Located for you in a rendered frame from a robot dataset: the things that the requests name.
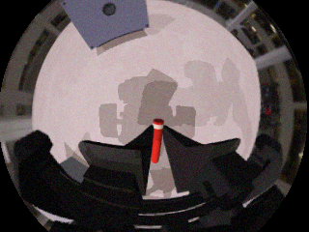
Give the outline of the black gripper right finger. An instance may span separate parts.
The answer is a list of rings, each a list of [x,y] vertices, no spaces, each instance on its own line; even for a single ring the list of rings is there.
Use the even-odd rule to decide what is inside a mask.
[[[189,185],[192,185],[211,159],[237,150],[242,139],[233,138],[223,142],[217,140],[215,143],[201,144],[175,129],[163,127],[162,140],[171,173],[174,175],[175,187],[178,193],[183,193],[189,190]]]

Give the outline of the red peg with white band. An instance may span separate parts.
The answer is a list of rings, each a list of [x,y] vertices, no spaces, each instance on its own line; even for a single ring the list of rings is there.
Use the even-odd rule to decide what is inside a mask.
[[[165,127],[165,120],[154,119],[154,147],[152,148],[152,162],[154,163],[158,162],[163,127]]]

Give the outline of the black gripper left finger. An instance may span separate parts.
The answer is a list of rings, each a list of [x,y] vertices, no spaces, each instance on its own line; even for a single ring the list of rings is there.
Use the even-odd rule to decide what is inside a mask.
[[[146,196],[148,171],[150,171],[155,127],[151,125],[125,146],[119,144],[80,140],[78,151],[88,165],[104,167],[124,173],[134,173],[142,196]]]

